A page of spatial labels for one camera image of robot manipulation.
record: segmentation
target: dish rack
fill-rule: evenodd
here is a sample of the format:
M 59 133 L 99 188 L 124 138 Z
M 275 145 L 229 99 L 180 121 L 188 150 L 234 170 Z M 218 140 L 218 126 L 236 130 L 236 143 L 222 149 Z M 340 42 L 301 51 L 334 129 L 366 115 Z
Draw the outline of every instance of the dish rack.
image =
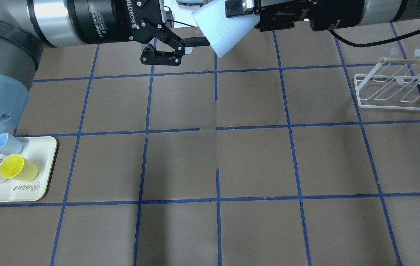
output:
M 396 48 L 391 56 L 383 57 L 369 74 L 354 76 L 358 106 L 361 108 L 384 108 L 420 110 L 420 50 L 414 51 L 411 59 L 399 58 Z

